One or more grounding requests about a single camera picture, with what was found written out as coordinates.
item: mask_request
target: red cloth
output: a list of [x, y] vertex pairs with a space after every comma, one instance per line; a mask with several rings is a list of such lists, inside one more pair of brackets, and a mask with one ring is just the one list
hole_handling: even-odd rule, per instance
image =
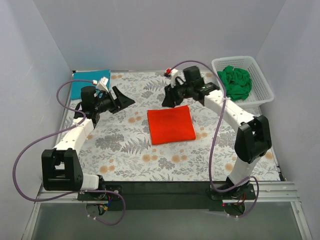
[[187, 105], [161, 110], [148, 110], [153, 145], [195, 140], [190, 109]]

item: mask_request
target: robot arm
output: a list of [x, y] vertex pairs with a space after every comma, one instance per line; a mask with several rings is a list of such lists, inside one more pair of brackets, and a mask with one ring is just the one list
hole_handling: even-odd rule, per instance
[[116, 86], [112, 89], [116, 95], [113, 98], [106, 88], [108, 79], [102, 78], [97, 84], [100, 90], [98, 94], [94, 86], [86, 86], [81, 89], [81, 102], [76, 110], [81, 107], [83, 115], [76, 112], [74, 114], [72, 128], [67, 132], [64, 138], [53, 148], [43, 151], [42, 177], [43, 186], [47, 191], [79, 191], [96, 190], [99, 188], [100, 177], [82, 172], [78, 154], [88, 135], [95, 129], [100, 113], [109, 111], [112, 114], [132, 105], [134, 100], [123, 95]]
[[[205, 83], [198, 67], [191, 66], [183, 70], [185, 78], [183, 84], [176, 80], [176, 72], [176, 69], [172, 69], [165, 73], [165, 76], [171, 79], [171, 84], [165, 87], [163, 107], [174, 108], [180, 105], [183, 99], [193, 98], [215, 113], [221, 113], [223, 92], [212, 82]], [[250, 176], [257, 162], [271, 148], [272, 143], [268, 119], [263, 115], [258, 117], [252, 115], [230, 99], [226, 101], [223, 119], [237, 133], [234, 145], [237, 159], [232, 172], [226, 179], [227, 185], [223, 187], [226, 189]]]

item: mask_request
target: table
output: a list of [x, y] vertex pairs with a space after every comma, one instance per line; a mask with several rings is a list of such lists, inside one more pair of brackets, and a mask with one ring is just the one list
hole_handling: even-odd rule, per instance
[[[202, 75], [209, 80], [209, 73]], [[135, 104], [116, 114], [100, 114], [99, 123], [78, 154], [84, 173], [102, 175], [106, 181], [209, 179], [209, 152], [219, 116], [199, 102], [185, 99], [181, 104], [190, 108], [196, 140], [151, 144], [147, 111], [163, 108], [164, 87], [168, 84], [162, 72], [112, 72], [111, 87], [117, 86]], [[79, 102], [73, 100], [69, 105], [75, 108]], [[261, 114], [258, 107], [247, 111]], [[66, 113], [63, 128], [71, 125], [73, 115], [71, 111]], [[224, 181], [233, 169], [235, 138], [234, 130], [223, 121], [212, 161], [214, 181]], [[273, 149], [261, 158], [252, 174], [259, 181], [280, 180]]]

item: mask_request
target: blue cloth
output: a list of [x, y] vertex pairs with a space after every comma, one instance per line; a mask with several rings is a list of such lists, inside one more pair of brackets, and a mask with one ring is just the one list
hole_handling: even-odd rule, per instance
[[[99, 80], [103, 77], [109, 79], [107, 83], [107, 88], [110, 89], [110, 70], [101, 70], [101, 71], [81, 71], [75, 72], [73, 74], [73, 80]], [[71, 86], [71, 100], [81, 99], [81, 89], [86, 86], [93, 86], [90, 82], [80, 82], [76, 81], [72, 83]]]

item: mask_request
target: white wall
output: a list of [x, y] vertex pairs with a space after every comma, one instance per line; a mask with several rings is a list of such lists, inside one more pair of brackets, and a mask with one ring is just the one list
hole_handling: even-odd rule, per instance
[[319, 0], [287, 0], [256, 58], [275, 95], [262, 112], [280, 168], [296, 183], [313, 239], [320, 239], [319, 12]]
[[[28, 143], [59, 129], [55, 91], [71, 71], [32, 0], [0, 1], [0, 29], [0, 239], [17, 240], [34, 204], [14, 188], [13, 163]], [[41, 153], [54, 141], [35, 145], [18, 165], [18, 183], [30, 197], [41, 184]]]
[[256, 56], [285, 0], [33, 0], [72, 70]]

